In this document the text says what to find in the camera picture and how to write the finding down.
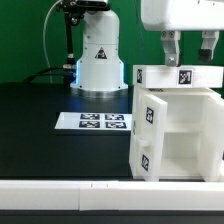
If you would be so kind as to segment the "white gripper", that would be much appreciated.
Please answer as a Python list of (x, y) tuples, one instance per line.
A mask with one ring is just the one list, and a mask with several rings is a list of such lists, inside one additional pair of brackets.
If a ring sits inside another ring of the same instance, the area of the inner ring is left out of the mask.
[(166, 66), (181, 65), (180, 31), (203, 31), (198, 59), (208, 63), (224, 30), (224, 0), (141, 0), (141, 20), (146, 30), (162, 31)]

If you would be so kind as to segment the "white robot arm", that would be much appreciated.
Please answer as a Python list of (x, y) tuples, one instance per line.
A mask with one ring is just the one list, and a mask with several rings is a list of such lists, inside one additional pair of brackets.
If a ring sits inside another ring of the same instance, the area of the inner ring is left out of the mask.
[[(90, 96), (113, 95), (127, 89), (118, 56), (119, 18), (108, 0), (77, 0), (83, 10), (83, 54), (71, 87)], [(224, 0), (140, 0), (140, 18), (148, 31), (159, 31), (163, 65), (135, 65), (133, 81), (143, 88), (203, 88), (222, 85), (223, 68), (183, 65), (179, 40), (183, 31), (200, 31), (201, 61), (213, 59), (224, 30)]]

